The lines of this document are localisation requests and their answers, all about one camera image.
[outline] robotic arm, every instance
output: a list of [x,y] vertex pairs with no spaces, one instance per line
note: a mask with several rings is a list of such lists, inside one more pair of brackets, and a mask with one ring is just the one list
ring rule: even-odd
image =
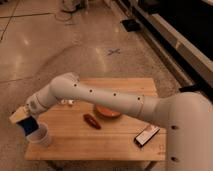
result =
[[75,74],[67,73],[27,99],[25,118],[47,111],[62,99],[99,104],[166,128],[169,171],[213,169],[213,107],[200,94],[181,93],[168,98],[138,96],[89,87],[80,83]]

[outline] wooden table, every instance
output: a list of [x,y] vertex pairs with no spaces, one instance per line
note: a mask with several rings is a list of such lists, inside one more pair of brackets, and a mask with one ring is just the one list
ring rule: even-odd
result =
[[[81,82],[116,91],[157,96],[151,78],[85,78]],[[96,130],[85,123],[83,114],[90,113],[101,124]],[[148,123],[122,115],[103,120],[93,112],[93,105],[76,101],[73,107],[56,105],[41,115],[40,122],[49,126],[53,138],[48,148],[29,144],[27,160],[119,160],[163,161],[166,132],[161,129],[143,148],[138,148],[134,137]]]

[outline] tiled floor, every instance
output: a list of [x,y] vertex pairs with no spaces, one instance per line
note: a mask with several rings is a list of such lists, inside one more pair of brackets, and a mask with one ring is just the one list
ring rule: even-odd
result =
[[[17,0],[0,6],[12,14]],[[177,92],[178,83],[141,33],[126,32],[101,0],[61,22],[59,0],[20,0],[0,43],[0,168],[5,171],[51,170],[45,162],[24,160],[26,141],[8,116],[56,75],[74,71],[81,77],[152,77],[161,97]],[[9,19],[0,18],[1,30]],[[109,55],[110,50],[120,53]],[[141,162],[68,162],[64,170],[142,170]],[[163,164],[154,170],[163,170]]]

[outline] paper cup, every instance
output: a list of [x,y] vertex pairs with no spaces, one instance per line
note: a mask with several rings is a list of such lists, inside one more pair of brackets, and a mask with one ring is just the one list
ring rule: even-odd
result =
[[26,138],[30,143],[38,144],[43,147],[48,147],[52,143],[48,126],[45,123],[39,123],[39,129],[29,134]]

